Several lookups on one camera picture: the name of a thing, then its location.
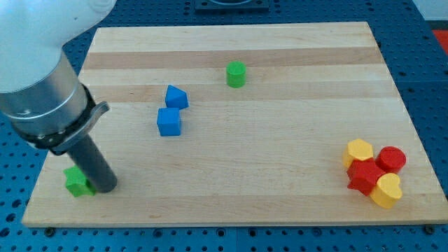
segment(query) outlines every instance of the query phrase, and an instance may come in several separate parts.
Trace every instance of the blue cube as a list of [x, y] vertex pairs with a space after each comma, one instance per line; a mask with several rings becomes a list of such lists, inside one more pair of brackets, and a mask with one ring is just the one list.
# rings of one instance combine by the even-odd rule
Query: blue cube
[[168, 85], [165, 104], [168, 108], [188, 108], [187, 93], [173, 85]]
[[159, 108], [157, 126], [160, 136], [181, 135], [181, 114], [179, 108]]

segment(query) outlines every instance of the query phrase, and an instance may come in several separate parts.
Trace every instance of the green cylinder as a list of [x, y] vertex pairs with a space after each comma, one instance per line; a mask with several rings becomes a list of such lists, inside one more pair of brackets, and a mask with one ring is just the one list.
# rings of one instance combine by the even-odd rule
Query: green cylinder
[[240, 88], [246, 83], [246, 66], [243, 62], [234, 61], [227, 65], [227, 85]]

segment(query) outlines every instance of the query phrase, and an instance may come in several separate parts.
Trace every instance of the yellow hexagonal block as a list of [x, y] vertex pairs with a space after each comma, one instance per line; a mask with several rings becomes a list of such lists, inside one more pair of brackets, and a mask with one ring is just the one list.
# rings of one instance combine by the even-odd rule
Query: yellow hexagonal block
[[365, 161], [369, 158], [373, 158], [372, 144], [362, 139], [355, 139], [347, 144], [342, 154], [342, 163], [348, 169], [353, 160]]
[[403, 196], [400, 189], [400, 177], [393, 173], [381, 176], [369, 196], [380, 207], [392, 208]]

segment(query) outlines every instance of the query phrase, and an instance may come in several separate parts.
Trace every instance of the blue perforated surface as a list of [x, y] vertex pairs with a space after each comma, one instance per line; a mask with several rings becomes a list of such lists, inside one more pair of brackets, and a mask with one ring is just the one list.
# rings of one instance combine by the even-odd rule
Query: blue perforated surface
[[[410, 0], [271, 0], [256, 10], [196, 14], [194, 1], [118, 1], [100, 27], [368, 21], [445, 193], [447, 56]], [[93, 28], [64, 50], [79, 72]], [[448, 225], [388, 227], [44, 229], [20, 224], [46, 152], [0, 115], [0, 251], [448, 251]]]

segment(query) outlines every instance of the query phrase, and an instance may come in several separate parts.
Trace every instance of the wood grain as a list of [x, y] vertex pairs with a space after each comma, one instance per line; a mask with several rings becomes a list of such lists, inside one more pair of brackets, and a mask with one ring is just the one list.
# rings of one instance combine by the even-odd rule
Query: wood grain
[[[232, 89], [224, 67], [238, 56], [248, 60], [248, 81]], [[62, 173], [73, 162], [49, 155], [22, 220], [29, 227], [448, 221], [364, 22], [101, 28], [80, 79], [111, 105], [91, 136], [118, 187], [73, 198]], [[155, 124], [169, 83], [190, 100], [180, 137], [160, 137]], [[407, 155], [404, 196], [393, 209], [347, 189], [342, 151], [358, 137], [376, 152], [392, 145]]]

